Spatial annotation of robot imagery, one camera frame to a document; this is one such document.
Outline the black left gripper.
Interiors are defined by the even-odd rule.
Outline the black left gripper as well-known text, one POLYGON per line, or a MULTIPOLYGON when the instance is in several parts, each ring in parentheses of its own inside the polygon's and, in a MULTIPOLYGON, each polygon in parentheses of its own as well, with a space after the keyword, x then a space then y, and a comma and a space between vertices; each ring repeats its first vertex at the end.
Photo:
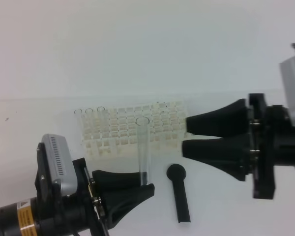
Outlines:
MULTIPOLYGON (((92 236, 106 236, 95 212, 89 193, 86 162, 73 161, 73 174, 78 186, 74 194, 62 196, 59 187, 52 183, 47 164, 47 151, 43 143, 37 147, 37 174, 34 200, 34 222, 39 236, 77 236, 89 229, 92 236)), ((154 184, 141 186, 140 173, 113 173, 103 170, 92 172, 98 188, 104 192, 102 199, 107 228, 114 228, 122 218, 145 200, 154 196, 154 184)))

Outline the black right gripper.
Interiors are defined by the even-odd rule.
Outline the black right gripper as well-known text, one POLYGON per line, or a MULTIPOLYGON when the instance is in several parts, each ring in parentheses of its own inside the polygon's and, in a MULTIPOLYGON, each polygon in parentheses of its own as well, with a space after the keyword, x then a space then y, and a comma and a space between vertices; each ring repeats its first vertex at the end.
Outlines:
POLYGON ((274 197, 275 166, 295 168, 295 126, 288 109, 267 105, 263 93, 251 93, 246 100, 221 109, 186 118, 186 131, 203 136, 233 136, 218 139, 185 140, 182 156, 199 161, 245 181, 252 154, 253 197, 274 197), (249 129, 250 137, 244 134, 249 129))

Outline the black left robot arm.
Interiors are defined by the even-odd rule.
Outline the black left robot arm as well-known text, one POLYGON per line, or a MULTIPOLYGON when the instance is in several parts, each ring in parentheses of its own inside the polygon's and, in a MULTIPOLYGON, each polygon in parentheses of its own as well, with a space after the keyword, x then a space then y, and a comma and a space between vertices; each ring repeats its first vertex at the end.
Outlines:
POLYGON ((37 149, 37 196, 0 207, 0 236, 77 236, 89 230, 106 236, 109 229, 136 206, 154 195, 153 184, 141 184, 140 173, 87 173, 83 158, 73 160, 77 178, 74 194, 63 196, 51 181, 47 149, 37 149))

